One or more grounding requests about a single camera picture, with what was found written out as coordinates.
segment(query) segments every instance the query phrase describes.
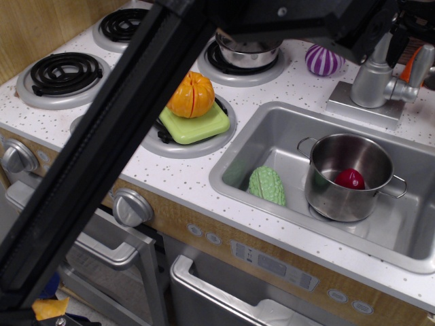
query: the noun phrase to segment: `faucet handle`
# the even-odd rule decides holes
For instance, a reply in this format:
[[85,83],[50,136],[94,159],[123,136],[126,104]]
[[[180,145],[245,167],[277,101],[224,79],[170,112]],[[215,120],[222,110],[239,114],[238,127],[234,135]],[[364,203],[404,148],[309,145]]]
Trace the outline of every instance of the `faucet handle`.
[[430,67],[435,60],[435,48],[430,44],[420,47],[411,62],[411,73],[408,85],[412,88],[419,88],[423,83]]

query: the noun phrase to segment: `dishwasher handle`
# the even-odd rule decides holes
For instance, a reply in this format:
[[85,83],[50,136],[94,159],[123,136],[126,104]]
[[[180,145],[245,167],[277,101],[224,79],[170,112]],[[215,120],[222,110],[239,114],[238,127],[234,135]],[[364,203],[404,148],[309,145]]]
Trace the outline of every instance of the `dishwasher handle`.
[[84,232],[79,234],[73,246],[87,252],[114,270],[125,270],[131,267],[139,255],[139,252],[126,242],[111,249]]
[[179,255],[171,266],[171,279],[188,290],[217,304],[227,312],[257,326],[321,326],[319,323],[270,299],[261,300],[257,306],[238,299],[190,273],[193,260]]

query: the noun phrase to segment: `purple toy vegetable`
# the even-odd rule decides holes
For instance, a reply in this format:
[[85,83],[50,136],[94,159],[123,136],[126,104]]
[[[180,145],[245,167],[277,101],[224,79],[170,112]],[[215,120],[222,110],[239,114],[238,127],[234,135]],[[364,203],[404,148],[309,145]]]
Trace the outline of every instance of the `purple toy vegetable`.
[[305,63],[312,73],[328,76],[337,72],[345,63],[345,59],[315,44],[308,49]]

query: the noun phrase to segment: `countertop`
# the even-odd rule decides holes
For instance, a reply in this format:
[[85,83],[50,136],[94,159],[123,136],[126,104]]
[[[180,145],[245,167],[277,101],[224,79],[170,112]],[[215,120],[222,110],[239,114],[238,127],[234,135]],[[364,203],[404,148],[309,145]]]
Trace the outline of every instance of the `countertop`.
[[[299,40],[284,41],[281,51],[285,57],[285,70],[278,78],[267,84],[231,88],[213,83],[215,93],[228,101],[235,111],[237,129],[232,139],[238,135],[258,107],[270,101],[282,101],[320,114],[332,115],[326,111],[328,97],[338,81],[352,83],[358,67],[346,62],[338,73],[329,77],[318,77],[310,73],[305,64],[305,53],[311,45]],[[93,43],[92,29],[84,31],[54,53],[68,51],[100,56],[111,67],[120,57],[120,54],[103,50]],[[403,66],[398,65],[396,73],[402,69]],[[192,70],[198,71],[196,63],[192,66]],[[88,106],[60,111],[28,107],[16,96],[17,77],[0,86],[0,127],[60,151],[69,138],[72,121],[83,115]],[[396,130],[353,121],[338,115],[335,117],[434,146],[433,103],[435,103],[435,92],[422,88],[415,103],[406,104]],[[210,185],[209,173],[230,143],[231,141],[209,155],[192,159],[166,158],[139,146],[120,178],[361,283],[427,311],[435,312],[433,274],[407,272],[376,257],[217,193]]]

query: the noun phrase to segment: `sink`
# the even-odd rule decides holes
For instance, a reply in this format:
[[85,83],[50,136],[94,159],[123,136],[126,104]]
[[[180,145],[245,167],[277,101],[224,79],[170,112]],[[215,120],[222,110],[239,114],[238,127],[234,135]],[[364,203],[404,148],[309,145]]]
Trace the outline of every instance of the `sink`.
[[[375,210],[364,220],[337,222],[317,213],[305,199],[309,160],[297,149],[307,137],[350,132],[372,139],[391,156],[394,174],[408,185],[401,198],[377,194]],[[301,147],[310,153],[311,144]],[[286,206],[251,195],[249,176],[266,165],[283,181]],[[435,272],[435,148],[377,132],[281,102],[258,108],[212,168],[209,180],[219,193],[419,274]],[[401,194],[393,178],[383,190]]]

